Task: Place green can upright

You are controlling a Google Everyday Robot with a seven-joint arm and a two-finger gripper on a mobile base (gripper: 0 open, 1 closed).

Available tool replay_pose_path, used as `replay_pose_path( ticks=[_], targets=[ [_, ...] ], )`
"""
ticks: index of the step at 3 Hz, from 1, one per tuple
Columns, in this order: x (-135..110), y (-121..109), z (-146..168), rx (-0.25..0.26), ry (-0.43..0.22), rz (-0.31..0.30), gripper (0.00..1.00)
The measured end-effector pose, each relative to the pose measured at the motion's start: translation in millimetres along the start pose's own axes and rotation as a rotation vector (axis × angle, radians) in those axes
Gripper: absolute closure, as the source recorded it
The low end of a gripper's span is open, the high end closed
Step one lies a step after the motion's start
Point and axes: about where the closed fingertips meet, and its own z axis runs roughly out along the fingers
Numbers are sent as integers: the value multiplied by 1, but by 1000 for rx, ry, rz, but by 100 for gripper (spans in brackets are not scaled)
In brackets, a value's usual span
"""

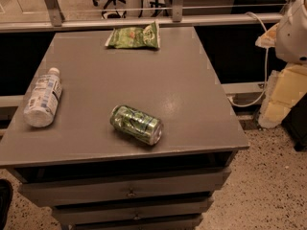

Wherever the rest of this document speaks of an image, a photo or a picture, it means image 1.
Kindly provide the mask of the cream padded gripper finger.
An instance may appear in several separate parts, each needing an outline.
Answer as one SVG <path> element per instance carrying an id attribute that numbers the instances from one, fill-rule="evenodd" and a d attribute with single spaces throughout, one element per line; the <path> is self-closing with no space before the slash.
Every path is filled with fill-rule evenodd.
<path id="1" fill-rule="evenodd" d="M 281 72 L 273 70 L 260 108 L 260 127 L 274 128 L 280 125 L 306 93 L 306 64 L 288 63 Z"/>

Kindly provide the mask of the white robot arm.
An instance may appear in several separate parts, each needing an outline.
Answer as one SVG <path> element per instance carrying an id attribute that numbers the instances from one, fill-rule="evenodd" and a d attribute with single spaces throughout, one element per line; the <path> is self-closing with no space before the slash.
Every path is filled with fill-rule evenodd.
<path id="1" fill-rule="evenodd" d="M 283 70 L 272 70 L 258 118 L 261 127 L 273 128 L 307 93 L 307 0 L 295 0 L 255 45 L 273 47 L 276 57 L 286 62 Z"/>

